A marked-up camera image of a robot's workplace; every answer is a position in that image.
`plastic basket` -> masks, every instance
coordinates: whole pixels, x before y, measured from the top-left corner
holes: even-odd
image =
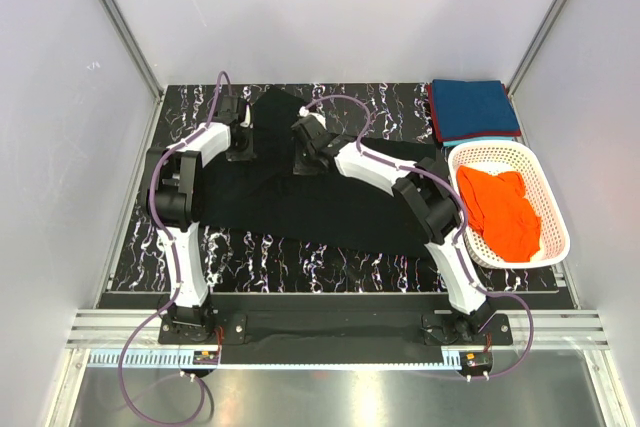
[[[458,167],[465,165],[492,175],[501,172],[520,172],[527,189],[526,198],[542,220],[540,250],[529,262],[505,262],[467,227],[464,240],[471,258],[483,267],[492,269],[531,269],[562,261],[569,253],[569,233],[560,214],[549,182],[535,154],[522,144],[509,140],[479,140],[456,146],[449,154],[449,171],[456,192]]]

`marble tabletop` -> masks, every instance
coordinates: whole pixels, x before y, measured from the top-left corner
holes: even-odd
[[[358,97],[372,112],[369,137],[433,142],[426,84],[278,85],[303,99],[340,93]],[[235,85],[255,101],[267,85]],[[215,86],[170,86],[153,138],[166,146],[206,119]],[[358,107],[342,100],[324,102],[319,111],[332,132],[356,135],[364,126]],[[311,242],[229,229],[201,227],[205,278],[214,292],[440,292],[446,290],[431,258],[413,259],[340,249]],[[492,270],[476,266],[491,290],[556,291],[551,268]],[[163,292],[169,278],[163,248],[149,218],[136,201],[125,241],[107,290]]]

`white panel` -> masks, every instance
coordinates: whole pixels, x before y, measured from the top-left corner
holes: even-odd
[[[509,80],[552,0],[118,0],[160,82]]]
[[[98,0],[0,0],[2,424],[42,425],[153,101]]]
[[[516,102],[571,235],[580,299],[597,308],[640,418],[640,4],[569,0]]]

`metal floor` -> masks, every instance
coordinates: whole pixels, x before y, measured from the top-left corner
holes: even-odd
[[[494,371],[515,353],[496,353]],[[125,371],[131,396],[172,370]],[[316,372],[220,370],[205,378],[215,400],[192,425],[210,426],[603,426],[604,420],[580,352],[532,352],[502,379],[467,384],[417,372]],[[198,388],[176,378],[136,401],[165,422],[188,417]],[[87,369],[71,425],[148,425],[123,407],[116,370]]]

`stack of folded clothes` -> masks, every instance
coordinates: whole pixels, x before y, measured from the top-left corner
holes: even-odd
[[[428,90],[436,138],[444,146],[520,136],[518,120],[500,81],[436,79]]]

